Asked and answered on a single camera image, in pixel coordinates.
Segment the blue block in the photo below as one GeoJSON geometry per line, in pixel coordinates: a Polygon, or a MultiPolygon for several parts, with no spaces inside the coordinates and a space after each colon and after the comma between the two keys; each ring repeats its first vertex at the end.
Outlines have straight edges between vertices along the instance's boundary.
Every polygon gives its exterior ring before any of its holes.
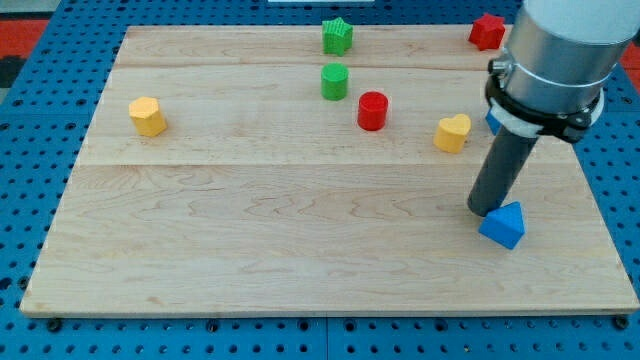
{"type": "Polygon", "coordinates": [[[485,120],[487,120],[487,125],[489,125],[489,129],[491,129],[491,133],[493,135],[497,135],[498,131],[500,131],[500,126],[502,126],[502,124],[500,124],[498,119],[496,119],[491,114],[491,109],[489,109],[489,112],[487,113],[487,116],[485,117],[485,120]]]}
{"type": "Polygon", "coordinates": [[[487,214],[478,232],[509,250],[518,245],[525,233],[522,208],[513,202],[487,214]]]}

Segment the yellow hexagon block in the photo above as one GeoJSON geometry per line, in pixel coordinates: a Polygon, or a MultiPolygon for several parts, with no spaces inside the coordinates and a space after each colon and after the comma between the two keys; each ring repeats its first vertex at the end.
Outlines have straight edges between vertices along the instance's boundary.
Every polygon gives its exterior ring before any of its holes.
{"type": "Polygon", "coordinates": [[[153,137],[167,128],[156,98],[137,98],[129,104],[129,116],[140,135],[153,137]]]}
{"type": "Polygon", "coordinates": [[[433,137],[433,144],[442,151],[457,154],[462,151],[469,131],[471,119],[465,114],[441,119],[433,137]]]}

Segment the green cylinder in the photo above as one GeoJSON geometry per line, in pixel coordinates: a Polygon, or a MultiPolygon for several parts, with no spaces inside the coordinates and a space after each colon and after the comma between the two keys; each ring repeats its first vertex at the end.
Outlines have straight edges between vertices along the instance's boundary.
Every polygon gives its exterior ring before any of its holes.
{"type": "Polygon", "coordinates": [[[322,68],[322,97],[341,100],[347,96],[349,69],[340,63],[330,63],[322,68]]]}

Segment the wood grain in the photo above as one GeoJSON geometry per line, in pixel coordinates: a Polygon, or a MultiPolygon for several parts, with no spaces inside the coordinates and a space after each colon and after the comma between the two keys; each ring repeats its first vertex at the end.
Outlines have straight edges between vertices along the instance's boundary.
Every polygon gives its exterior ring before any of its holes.
{"type": "Polygon", "coordinates": [[[542,139],[508,199],[514,251],[466,196],[492,135],[487,61],[466,26],[357,27],[343,58],[319,27],[132,27],[22,310],[34,317],[486,316],[639,307],[570,146],[542,139]],[[350,69],[346,99],[321,67],[350,69]],[[355,124],[383,89],[380,132],[355,124]],[[160,99],[169,128],[127,116],[160,99]],[[460,155],[437,121],[473,119],[460,155]]]}

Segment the blue pegboard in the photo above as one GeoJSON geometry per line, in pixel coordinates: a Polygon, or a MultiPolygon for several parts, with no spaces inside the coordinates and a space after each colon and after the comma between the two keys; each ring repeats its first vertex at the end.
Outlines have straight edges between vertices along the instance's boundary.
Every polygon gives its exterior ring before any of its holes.
{"type": "MultiPolygon", "coordinates": [[[[18,310],[127,26],[319,25],[336,16],[353,24],[469,24],[483,12],[513,22],[519,6],[514,0],[377,0],[373,7],[325,8],[265,0],[63,0],[0,107],[0,358],[638,358],[638,315],[628,322],[610,316],[64,319],[58,329],[57,321],[28,319],[18,310]]],[[[575,150],[638,291],[640,99],[621,69],[606,93],[608,113],[575,150]]]]}

